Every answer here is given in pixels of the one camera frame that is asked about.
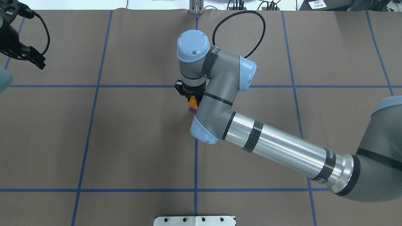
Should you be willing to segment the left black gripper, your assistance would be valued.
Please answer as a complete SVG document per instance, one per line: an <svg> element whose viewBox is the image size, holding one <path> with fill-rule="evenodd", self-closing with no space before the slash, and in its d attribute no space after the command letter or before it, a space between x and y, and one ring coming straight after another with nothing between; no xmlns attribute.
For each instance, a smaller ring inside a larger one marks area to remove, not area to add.
<svg viewBox="0 0 402 226"><path fill-rule="evenodd" d="M19 41L19 34L9 24L2 24L1 26L0 51L8 57L29 61L40 70L45 68L45 57L34 47L22 46Z"/></svg>

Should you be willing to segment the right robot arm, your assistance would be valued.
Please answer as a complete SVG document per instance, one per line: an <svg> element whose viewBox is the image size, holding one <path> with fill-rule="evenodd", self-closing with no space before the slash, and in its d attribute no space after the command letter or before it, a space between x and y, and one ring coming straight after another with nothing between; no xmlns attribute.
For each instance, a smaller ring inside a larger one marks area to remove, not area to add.
<svg viewBox="0 0 402 226"><path fill-rule="evenodd" d="M177 39L181 79L175 88L196 113L190 133L215 145L232 143L274 163L324 184L337 196L359 202L401 198L401 96L381 100L355 154L336 153L232 109L239 92L247 92L257 64L218 46L200 30L187 30Z"/></svg>

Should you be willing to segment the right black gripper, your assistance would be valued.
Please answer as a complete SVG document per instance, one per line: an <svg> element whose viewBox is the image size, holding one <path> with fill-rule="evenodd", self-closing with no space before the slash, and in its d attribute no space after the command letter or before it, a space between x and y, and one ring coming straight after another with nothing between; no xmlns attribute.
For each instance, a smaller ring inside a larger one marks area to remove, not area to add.
<svg viewBox="0 0 402 226"><path fill-rule="evenodd" d="M197 105L200 105L206 90L206 81L198 86L190 86L184 81L180 80L180 95L185 96L187 101L196 98Z"/></svg>

